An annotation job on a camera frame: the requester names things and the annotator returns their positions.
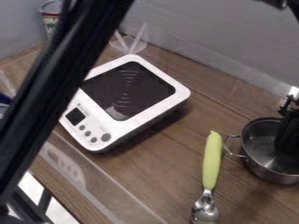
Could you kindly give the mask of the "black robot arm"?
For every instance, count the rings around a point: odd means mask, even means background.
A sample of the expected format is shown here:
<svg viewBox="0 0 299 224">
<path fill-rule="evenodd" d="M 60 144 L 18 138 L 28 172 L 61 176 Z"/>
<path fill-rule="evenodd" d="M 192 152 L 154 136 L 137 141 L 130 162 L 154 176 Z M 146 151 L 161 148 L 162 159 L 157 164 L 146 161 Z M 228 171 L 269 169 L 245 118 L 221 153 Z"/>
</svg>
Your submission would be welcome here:
<svg viewBox="0 0 299 224">
<path fill-rule="evenodd" d="M 134 0 L 64 0 L 49 42 L 0 119 L 0 205 L 24 173 Z"/>
</svg>

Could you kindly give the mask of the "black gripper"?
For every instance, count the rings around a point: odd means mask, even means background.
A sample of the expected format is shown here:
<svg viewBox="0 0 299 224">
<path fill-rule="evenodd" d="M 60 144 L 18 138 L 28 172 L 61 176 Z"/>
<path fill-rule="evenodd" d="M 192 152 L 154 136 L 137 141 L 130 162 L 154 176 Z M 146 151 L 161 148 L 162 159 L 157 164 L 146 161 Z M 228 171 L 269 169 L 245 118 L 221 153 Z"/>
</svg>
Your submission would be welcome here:
<svg viewBox="0 0 299 224">
<path fill-rule="evenodd" d="M 284 116 L 274 137 L 276 153 L 299 158 L 299 98 L 288 94 L 277 113 Z"/>
</svg>

